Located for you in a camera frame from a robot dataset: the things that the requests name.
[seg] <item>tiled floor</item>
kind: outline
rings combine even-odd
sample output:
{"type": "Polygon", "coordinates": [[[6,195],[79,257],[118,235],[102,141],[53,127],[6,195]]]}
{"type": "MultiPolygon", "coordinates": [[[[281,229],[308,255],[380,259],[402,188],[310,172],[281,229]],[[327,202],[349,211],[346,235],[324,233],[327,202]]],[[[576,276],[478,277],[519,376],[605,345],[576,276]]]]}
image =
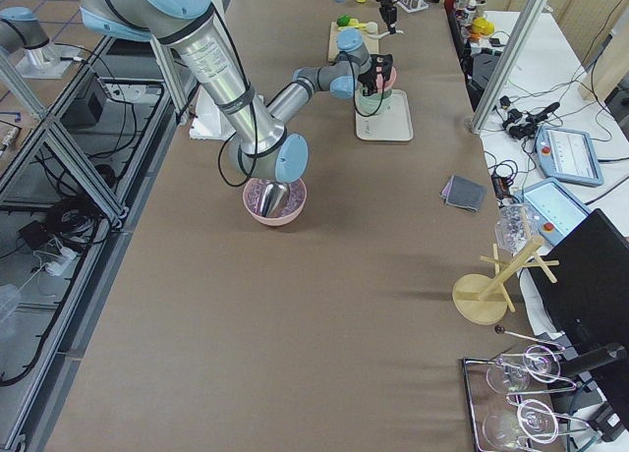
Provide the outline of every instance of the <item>tiled floor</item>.
{"type": "MultiPolygon", "coordinates": [[[[91,49],[96,45],[100,36],[83,26],[79,5],[79,0],[0,0],[0,10],[16,6],[31,9],[39,18],[52,42],[80,44],[91,49]]],[[[17,62],[21,57],[22,54],[17,52],[13,55],[12,60],[17,62]]],[[[39,89],[46,86],[40,84],[41,82],[38,81],[37,84],[29,82],[29,84],[35,94],[46,102],[48,101],[46,97],[40,96],[38,93],[39,89]]],[[[62,88],[64,82],[59,83],[59,88],[62,88]]],[[[19,108],[19,104],[4,84],[0,84],[0,111],[12,110],[13,108],[19,108]]]]}

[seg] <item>white power plug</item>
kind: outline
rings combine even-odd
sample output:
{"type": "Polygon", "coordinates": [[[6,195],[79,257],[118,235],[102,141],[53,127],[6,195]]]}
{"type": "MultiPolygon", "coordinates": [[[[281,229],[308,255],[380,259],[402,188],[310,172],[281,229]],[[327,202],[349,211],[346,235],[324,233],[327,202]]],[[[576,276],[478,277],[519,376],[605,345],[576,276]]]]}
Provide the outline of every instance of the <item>white power plug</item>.
{"type": "Polygon", "coordinates": [[[77,253],[75,253],[72,249],[62,247],[59,250],[61,255],[58,256],[57,260],[53,260],[51,262],[46,262],[44,264],[44,268],[46,272],[48,272],[53,277],[59,277],[63,275],[63,272],[70,266],[70,263],[77,258],[77,253]]]}

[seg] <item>black monitor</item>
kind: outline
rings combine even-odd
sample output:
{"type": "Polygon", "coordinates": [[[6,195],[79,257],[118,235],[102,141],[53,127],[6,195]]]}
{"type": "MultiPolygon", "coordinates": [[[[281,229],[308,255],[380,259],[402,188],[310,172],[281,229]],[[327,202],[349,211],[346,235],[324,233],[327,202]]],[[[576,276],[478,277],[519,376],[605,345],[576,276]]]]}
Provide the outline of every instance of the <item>black monitor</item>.
{"type": "MultiPolygon", "coordinates": [[[[610,343],[629,349],[629,242],[602,211],[595,209],[547,260],[557,283],[531,269],[552,323],[565,331],[577,353],[610,343]]],[[[629,428],[629,360],[591,370],[597,385],[622,424],[629,428]]]]}

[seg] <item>pink bowl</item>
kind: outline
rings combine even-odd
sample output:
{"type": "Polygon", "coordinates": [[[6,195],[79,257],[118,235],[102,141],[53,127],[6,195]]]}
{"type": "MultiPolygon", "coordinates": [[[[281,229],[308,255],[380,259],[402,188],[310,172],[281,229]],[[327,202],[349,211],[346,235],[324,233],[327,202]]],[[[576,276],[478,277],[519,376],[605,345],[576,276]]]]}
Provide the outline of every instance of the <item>pink bowl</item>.
{"type": "Polygon", "coordinates": [[[290,189],[290,196],[282,212],[275,218],[265,218],[256,213],[257,202],[259,196],[262,193],[262,189],[268,181],[261,179],[251,179],[245,185],[243,190],[243,203],[249,214],[258,222],[265,224],[266,226],[283,226],[293,221],[299,213],[304,209],[306,203],[306,184],[302,179],[299,179],[292,184],[288,185],[290,189]]]}

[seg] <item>white desk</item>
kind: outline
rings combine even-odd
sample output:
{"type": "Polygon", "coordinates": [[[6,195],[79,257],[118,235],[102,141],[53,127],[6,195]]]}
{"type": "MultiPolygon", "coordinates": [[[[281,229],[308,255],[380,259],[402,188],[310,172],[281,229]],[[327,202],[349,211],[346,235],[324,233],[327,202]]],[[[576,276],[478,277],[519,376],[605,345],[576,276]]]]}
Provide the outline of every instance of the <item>white desk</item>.
{"type": "MultiPolygon", "coordinates": [[[[507,33],[513,30],[518,19],[517,12],[487,12],[487,18],[496,24],[496,30],[503,30],[507,33]]],[[[500,40],[506,39],[501,34],[500,40]]],[[[554,85],[569,82],[573,76],[577,76],[583,72],[581,63],[576,57],[568,41],[564,37],[561,29],[555,22],[551,14],[542,14],[535,25],[533,34],[529,42],[524,48],[511,76],[509,83],[504,88],[503,93],[512,98],[527,95],[528,92],[539,92],[553,88],[554,85]]],[[[581,80],[585,79],[585,74],[581,76],[581,80]]],[[[547,93],[540,97],[527,97],[518,100],[515,105],[520,111],[532,111],[535,108],[548,106],[553,101],[559,100],[561,95],[561,106],[556,114],[559,116],[579,110],[584,105],[591,102],[585,101],[578,91],[578,83],[572,84],[566,91],[566,87],[562,87],[554,92],[547,93]]],[[[561,128],[582,130],[590,133],[593,139],[607,140],[609,134],[597,124],[597,114],[600,107],[597,103],[591,104],[579,113],[567,116],[563,119],[561,128]]],[[[595,141],[595,150],[599,159],[618,158],[629,156],[629,142],[623,135],[616,122],[606,113],[602,112],[598,116],[599,122],[605,126],[611,133],[611,140],[608,142],[595,141]]],[[[502,120],[493,113],[486,123],[487,130],[501,130],[502,120]]],[[[527,169],[528,156],[522,151],[521,143],[512,140],[506,133],[502,131],[483,131],[481,139],[485,150],[491,152],[498,159],[513,159],[518,163],[520,170],[527,169]]],[[[493,164],[493,159],[488,156],[486,158],[487,165],[493,164]]],[[[616,182],[629,174],[629,161],[613,164],[602,164],[602,173],[604,176],[604,184],[600,187],[590,188],[580,185],[564,184],[576,197],[581,201],[588,201],[604,193],[612,187],[616,182]]],[[[528,187],[535,182],[539,182],[545,178],[542,170],[538,167],[531,171],[528,176],[519,175],[515,179],[514,187],[528,187]]],[[[625,236],[629,236],[629,218],[626,216],[626,203],[629,201],[629,182],[621,185],[608,196],[593,203],[591,208],[601,208],[609,219],[614,223],[618,230],[625,236]]],[[[542,332],[552,332],[556,329],[552,326],[550,320],[544,312],[542,300],[533,284],[528,272],[525,271],[521,278],[522,294],[525,298],[527,306],[527,314],[529,321],[536,334],[542,332]]],[[[585,408],[577,413],[576,416],[587,418],[596,407],[585,408]]],[[[590,432],[583,434],[575,434],[575,440],[579,446],[583,446],[592,436],[590,432]]],[[[592,446],[592,452],[620,452],[629,450],[629,432],[625,431],[614,442],[599,443],[592,446]]]]}

